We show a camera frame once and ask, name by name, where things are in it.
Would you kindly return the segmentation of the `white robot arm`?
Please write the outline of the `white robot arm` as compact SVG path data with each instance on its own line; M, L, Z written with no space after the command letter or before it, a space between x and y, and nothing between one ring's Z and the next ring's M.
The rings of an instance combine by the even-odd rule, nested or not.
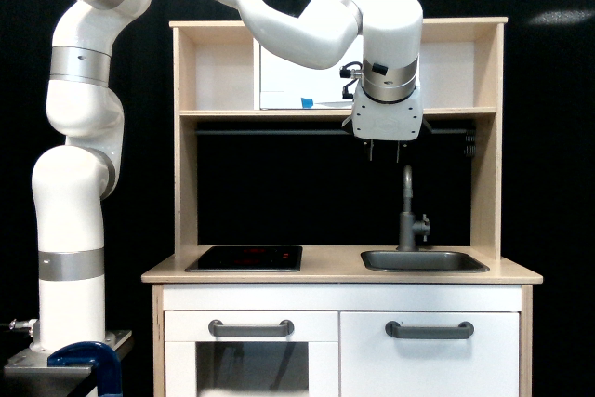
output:
M101 203L117 185L124 111L110 90L112 46L152 0L73 0L52 38L46 94L49 123L65 138L33 167L39 265L39 348L101 342L105 330L104 230ZM354 118L361 139L411 140L404 109L419 109L418 56L423 10L417 0L311 0L292 17L264 0L215 0L236 9L273 55L311 69L336 65L352 42L364 45L355 102L371 118Z

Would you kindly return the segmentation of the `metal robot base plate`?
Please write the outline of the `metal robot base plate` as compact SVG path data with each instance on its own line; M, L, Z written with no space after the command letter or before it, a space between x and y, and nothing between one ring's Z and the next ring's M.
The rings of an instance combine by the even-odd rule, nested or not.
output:
M114 350L119 360L123 360L134 346L132 331L114 330L107 332L104 343ZM49 366L47 359L50 354L50 351L32 344L10 357L4 366L4 371L7 376L50 374L68 377L83 377L91 372L91 366L84 364Z

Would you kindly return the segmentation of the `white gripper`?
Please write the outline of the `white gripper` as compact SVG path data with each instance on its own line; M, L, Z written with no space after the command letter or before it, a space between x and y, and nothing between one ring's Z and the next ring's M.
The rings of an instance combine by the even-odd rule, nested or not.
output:
M342 127L350 130L358 139L364 139L364 157L373 160L373 140L398 141L395 162L400 163L406 151L404 141L418 137L423 122L421 88L416 86L413 93L400 102L389 104L369 99L363 89L357 86L351 114Z

